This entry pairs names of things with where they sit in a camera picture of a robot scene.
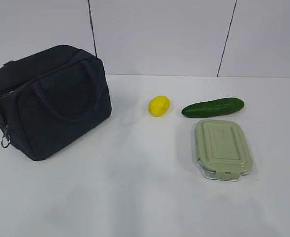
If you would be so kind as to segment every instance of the lunch bag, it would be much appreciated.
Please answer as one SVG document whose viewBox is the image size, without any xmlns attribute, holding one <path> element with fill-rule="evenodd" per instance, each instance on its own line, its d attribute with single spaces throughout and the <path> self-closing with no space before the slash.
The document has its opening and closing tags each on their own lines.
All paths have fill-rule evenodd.
<svg viewBox="0 0 290 237">
<path fill-rule="evenodd" d="M 60 45 L 0 68 L 1 144 L 45 160 L 111 114 L 102 61 Z"/>
</svg>

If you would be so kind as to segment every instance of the white wall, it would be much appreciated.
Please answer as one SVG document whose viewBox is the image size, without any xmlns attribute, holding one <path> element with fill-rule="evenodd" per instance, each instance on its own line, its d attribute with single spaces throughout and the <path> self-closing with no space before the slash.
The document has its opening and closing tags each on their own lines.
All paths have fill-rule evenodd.
<svg viewBox="0 0 290 237">
<path fill-rule="evenodd" d="M 216 76 L 235 0 L 90 0 L 110 74 Z M 0 67 L 69 44 L 94 53 L 87 0 L 0 1 Z M 290 77 L 290 0 L 238 0 L 220 76 Z"/>
<path fill-rule="evenodd" d="M 220 76 L 290 77 L 290 0 L 238 0 Z"/>
<path fill-rule="evenodd" d="M 59 44 L 94 52 L 87 0 L 0 1 L 0 67 Z"/>
<path fill-rule="evenodd" d="M 109 74 L 216 76 L 235 0 L 91 0 Z"/>
</svg>

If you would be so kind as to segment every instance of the tile grout line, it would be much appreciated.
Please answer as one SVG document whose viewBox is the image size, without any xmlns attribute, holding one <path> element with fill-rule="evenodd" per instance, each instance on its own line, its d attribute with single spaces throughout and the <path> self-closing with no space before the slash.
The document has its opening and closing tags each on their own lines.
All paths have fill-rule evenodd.
<svg viewBox="0 0 290 237">
<path fill-rule="evenodd" d="M 232 26 L 234 14 L 235 14 L 236 5 L 237 5 L 237 0 L 235 0 L 235 5 L 234 5 L 234 9 L 233 9 L 232 18 L 230 19 L 229 28 L 228 28 L 228 32 L 227 32 L 227 36 L 226 36 L 226 41 L 225 41 L 225 46 L 224 46 L 222 58 L 220 60 L 220 64 L 219 64 L 219 68 L 218 68 L 218 72 L 217 72 L 217 77 L 219 76 L 220 68 L 222 66 L 222 62 L 223 62 L 223 58 L 224 58 L 224 54 L 225 54 L 225 50 L 226 50 L 226 45 L 227 45 L 227 41 L 228 41 L 228 37 L 229 37 L 229 33 L 230 33 L 230 28 Z"/>
<path fill-rule="evenodd" d="M 88 1 L 88 9 L 89 9 L 90 26 L 91 26 L 91 32 L 92 32 L 92 40 L 94 42 L 95 56 L 97 57 L 97 48 L 96 48 L 95 32 L 94 32 L 93 21 L 92 21 L 90 0 L 87 0 L 87 1 Z"/>
</svg>

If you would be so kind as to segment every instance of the zipper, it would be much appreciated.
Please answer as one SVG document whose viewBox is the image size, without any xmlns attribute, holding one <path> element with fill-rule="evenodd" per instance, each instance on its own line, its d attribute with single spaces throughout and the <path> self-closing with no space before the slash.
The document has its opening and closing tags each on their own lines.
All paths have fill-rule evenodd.
<svg viewBox="0 0 290 237">
<path fill-rule="evenodd" d="M 8 94 L 11 94 L 12 92 L 15 91 L 15 89 L 17 89 L 18 87 L 20 87 L 23 83 L 21 84 L 17 84 L 15 86 L 12 86 L 10 88 L 6 88 L 5 90 L 3 91 L 0 91 L 0 99 L 5 96 L 5 95 L 8 95 Z M 1 106 L 1 102 L 0 102 L 0 114 L 2 116 L 2 120 L 5 124 L 5 130 L 4 130 L 4 133 L 3 133 L 3 136 L 1 138 L 1 141 L 0 141 L 0 144 L 3 148 L 7 148 L 9 147 L 10 143 L 11 143 L 11 136 L 10 134 L 8 133 L 8 130 L 9 130 L 9 125 L 8 125 L 8 121 L 7 121 L 7 118 L 5 116 L 5 113 L 4 113 L 4 110 Z"/>
<path fill-rule="evenodd" d="M 11 142 L 11 136 L 10 136 L 10 134 L 8 134 L 8 129 L 9 129 L 9 126 L 7 124 L 6 127 L 5 127 L 5 132 L 3 133 L 3 136 L 2 136 L 1 142 L 0 142 L 1 146 L 4 147 L 4 148 L 9 147 L 10 142 Z M 7 145 L 4 144 L 4 139 L 7 140 L 7 142 L 8 142 Z"/>
<path fill-rule="evenodd" d="M 9 88 L 6 88 L 6 89 L 0 91 L 0 99 L 1 99 L 3 96 L 5 96 L 5 95 L 8 95 L 8 94 L 14 92 L 15 89 L 19 88 L 19 87 L 20 87 L 21 85 L 23 85 L 24 83 L 20 83 L 20 84 L 14 85 L 14 86 L 12 86 L 12 87 L 9 87 Z M 1 106 L 1 102 L 0 102 L 0 113 L 1 113 L 2 120 L 3 120 L 4 124 L 5 124 L 5 125 L 8 124 L 8 123 L 7 123 L 7 118 L 6 118 L 6 116 L 5 116 L 5 113 L 4 113 L 4 111 L 3 111 L 3 108 L 2 108 L 2 106 Z"/>
</svg>

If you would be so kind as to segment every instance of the zipper pull ring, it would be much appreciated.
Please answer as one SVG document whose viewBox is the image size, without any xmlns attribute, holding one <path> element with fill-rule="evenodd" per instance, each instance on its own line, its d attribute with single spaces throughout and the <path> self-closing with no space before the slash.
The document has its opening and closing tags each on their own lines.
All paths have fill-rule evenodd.
<svg viewBox="0 0 290 237">
<path fill-rule="evenodd" d="M 1 142 L 0 142 L 1 146 L 4 147 L 4 148 L 9 147 L 10 142 L 11 142 L 11 137 L 10 137 L 10 135 L 7 133 L 7 132 L 8 132 L 8 129 L 9 129 L 9 126 L 6 125 L 5 133 L 3 134 L 2 138 L 1 138 Z M 8 142 L 7 145 L 4 145 L 4 144 L 3 144 L 3 140 L 4 140 L 4 138 L 6 138 L 6 140 L 7 140 L 7 142 Z"/>
</svg>

